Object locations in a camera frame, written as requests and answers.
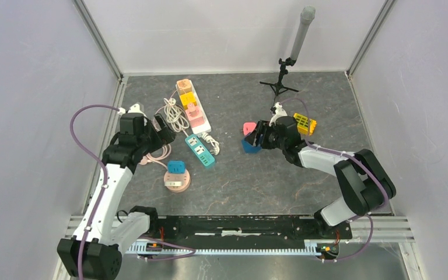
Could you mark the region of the dark blue cube socket adapter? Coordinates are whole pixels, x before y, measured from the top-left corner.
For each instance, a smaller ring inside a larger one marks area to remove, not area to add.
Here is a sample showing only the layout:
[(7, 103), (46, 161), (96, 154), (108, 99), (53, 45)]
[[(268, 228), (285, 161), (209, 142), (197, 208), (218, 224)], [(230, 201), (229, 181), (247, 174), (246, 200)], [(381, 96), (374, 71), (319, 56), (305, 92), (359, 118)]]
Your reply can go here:
[(244, 138), (241, 140), (241, 144), (244, 153), (255, 154), (261, 150), (260, 146), (253, 146), (252, 144), (248, 143)]

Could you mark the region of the pink plug adapter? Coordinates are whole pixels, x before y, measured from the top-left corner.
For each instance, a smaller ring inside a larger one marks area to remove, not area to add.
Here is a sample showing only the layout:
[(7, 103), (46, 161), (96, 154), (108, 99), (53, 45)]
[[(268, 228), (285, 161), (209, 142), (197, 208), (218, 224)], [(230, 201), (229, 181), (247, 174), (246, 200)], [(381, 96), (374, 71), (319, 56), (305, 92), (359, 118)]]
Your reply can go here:
[(243, 135), (246, 137), (248, 136), (250, 133), (252, 133), (255, 128), (256, 128), (257, 124), (254, 122), (245, 122), (243, 124)]

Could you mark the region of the light blue plug adapter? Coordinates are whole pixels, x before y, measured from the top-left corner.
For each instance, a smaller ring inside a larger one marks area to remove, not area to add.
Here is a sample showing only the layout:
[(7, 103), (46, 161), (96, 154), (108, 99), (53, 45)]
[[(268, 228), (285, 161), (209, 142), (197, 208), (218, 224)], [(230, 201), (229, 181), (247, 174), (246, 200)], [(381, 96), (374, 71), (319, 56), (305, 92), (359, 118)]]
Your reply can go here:
[(167, 163), (167, 171), (170, 174), (184, 174), (186, 172), (186, 164), (180, 160), (170, 160)]

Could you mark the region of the teal power strip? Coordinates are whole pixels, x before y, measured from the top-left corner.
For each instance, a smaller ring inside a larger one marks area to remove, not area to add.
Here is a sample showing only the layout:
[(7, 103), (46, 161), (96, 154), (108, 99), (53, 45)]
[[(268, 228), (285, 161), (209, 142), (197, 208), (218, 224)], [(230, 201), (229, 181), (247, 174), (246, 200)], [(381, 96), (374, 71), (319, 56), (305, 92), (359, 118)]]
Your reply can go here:
[(200, 141), (199, 137), (195, 134), (189, 135), (185, 138), (185, 142), (205, 168), (210, 168), (215, 165), (214, 156)]

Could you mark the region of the round pink socket hub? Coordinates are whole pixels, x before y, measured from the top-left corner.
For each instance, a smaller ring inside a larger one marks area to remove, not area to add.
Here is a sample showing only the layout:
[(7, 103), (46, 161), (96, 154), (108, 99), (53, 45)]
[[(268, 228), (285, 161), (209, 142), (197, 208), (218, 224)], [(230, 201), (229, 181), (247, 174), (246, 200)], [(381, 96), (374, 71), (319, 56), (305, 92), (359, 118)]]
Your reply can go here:
[(191, 183), (191, 177), (188, 170), (184, 173), (169, 173), (168, 171), (163, 177), (164, 186), (173, 193), (181, 193), (185, 191)]

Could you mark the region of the white square plug adapter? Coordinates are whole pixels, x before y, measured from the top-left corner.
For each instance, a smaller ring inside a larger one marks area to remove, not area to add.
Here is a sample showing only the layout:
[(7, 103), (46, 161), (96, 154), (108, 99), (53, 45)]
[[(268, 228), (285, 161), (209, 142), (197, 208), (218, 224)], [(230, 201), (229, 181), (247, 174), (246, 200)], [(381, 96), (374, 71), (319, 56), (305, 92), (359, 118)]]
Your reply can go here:
[(179, 187), (181, 186), (181, 182), (180, 181), (165, 181), (164, 182), (166, 187)]

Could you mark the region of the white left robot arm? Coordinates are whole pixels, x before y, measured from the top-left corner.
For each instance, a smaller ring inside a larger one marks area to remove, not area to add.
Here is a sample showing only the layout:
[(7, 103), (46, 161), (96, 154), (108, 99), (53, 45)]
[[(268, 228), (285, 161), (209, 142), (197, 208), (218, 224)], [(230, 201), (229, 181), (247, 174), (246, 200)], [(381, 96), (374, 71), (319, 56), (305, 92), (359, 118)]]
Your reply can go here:
[(175, 140), (166, 120), (155, 115), (158, 127), (142, 113), (125, 113), (100, 161), (102, 177), (90, 205), (72, 237), (59, 241), (57, 252), (68, 274), (78, 279), (115, 279), (123, 255), (136, 239), (159, 233), (156, 209), (136, 206), (127, 220), (113, 228), (126, 186), (142, 158)]

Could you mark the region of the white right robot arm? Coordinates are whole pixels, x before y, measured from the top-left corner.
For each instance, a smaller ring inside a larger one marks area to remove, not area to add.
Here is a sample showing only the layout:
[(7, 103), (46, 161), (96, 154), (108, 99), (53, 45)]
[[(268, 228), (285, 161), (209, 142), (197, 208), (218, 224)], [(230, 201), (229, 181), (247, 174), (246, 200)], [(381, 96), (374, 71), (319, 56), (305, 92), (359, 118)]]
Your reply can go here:
[(384, 207), (397, 193), (389, 175), (371, 150), (341, 152), (323, 148), (300, 136), (293, 117), (260, 120), (245, 135), (243, 144), (246, 152), (279, 149), (289, 163), (315, 169), (337, 179), (341, 197), (314, 214), (313, 229), (321, 238), (334, 234), (342, 222)]

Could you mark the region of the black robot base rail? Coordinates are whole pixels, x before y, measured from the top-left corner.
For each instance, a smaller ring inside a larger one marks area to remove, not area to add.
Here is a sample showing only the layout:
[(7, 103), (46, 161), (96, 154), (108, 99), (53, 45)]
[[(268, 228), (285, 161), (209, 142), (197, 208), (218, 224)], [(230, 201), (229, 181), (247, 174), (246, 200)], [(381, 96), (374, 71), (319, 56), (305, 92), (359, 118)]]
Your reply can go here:
[(352, 230), (346, 222), (324, 227), (309, 215), (167, 215), (146, 236), (192, 249), (301, 249), (306, 240), (349, 240)]

